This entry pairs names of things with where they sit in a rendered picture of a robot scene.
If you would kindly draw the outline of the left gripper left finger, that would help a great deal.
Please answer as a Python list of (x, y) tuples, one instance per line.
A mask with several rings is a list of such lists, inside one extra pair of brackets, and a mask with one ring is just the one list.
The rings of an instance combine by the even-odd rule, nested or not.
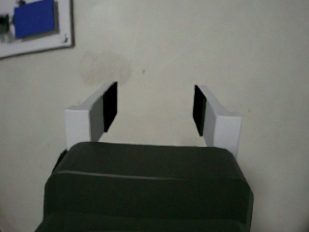
[(78, 142), (99, 142), (117, 115), (117, 81), (105, 81), (84, 103), (65, 109), (67, 150)]

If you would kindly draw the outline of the blue spirit level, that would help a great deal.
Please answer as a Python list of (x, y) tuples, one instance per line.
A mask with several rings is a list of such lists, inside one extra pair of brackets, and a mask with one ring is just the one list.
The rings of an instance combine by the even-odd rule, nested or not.
[(54, 167), (53, 167), (53, 170), (51, 170), (51, 173), (53, 173), (55, 167), (58, 166), (58, 163), (62, 161), (62, 158), (65, 157), (65, 154), (66, 154), (68, 151), (69, 151), (69, 150), (67, 150), (67, 148), (65, 148), (65, 150), (63, 150), (63, 151), (61, 152), (61, 155), (59, 155), (59, 158), (57, 159), (57, 162), (55, 162), (55, 165), (54, 165)]

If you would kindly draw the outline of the blue rectangular plate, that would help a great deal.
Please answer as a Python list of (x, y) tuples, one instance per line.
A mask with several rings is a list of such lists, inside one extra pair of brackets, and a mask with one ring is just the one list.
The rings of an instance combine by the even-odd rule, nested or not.
[(39, 34), (58, 28), (55, 0), (32, 0), (15, 5), (15, 37)]

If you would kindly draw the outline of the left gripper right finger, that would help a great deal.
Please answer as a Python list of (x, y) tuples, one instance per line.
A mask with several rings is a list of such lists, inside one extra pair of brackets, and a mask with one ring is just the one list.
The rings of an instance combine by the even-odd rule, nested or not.
[(242, 117), (228, 112), (206, 85), (194, 85), (192, 116), (206, 146), (225, 148), (237, 157)]

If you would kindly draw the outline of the white rectangular fixture plate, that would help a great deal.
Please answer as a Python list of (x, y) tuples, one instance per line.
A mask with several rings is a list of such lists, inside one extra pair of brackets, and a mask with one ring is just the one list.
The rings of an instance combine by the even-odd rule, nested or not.
[[(72, 0), (55, 0), (55, 3), (57, 3), (58, 28), (16, 38), (15, 23), (9, 22), (9, 30), (0, 32), (0, 57), (44, 47), (74, 44)], [(16, 0), (0, 0), (0, 12), (9, 12), (9, 15), (14, 15), (14, 7), (18, 4), (20, 3), (16, 3)], [(69, 34), (69, 39), (66, 42), (59, 40), (59, 35), (62, 32)]]

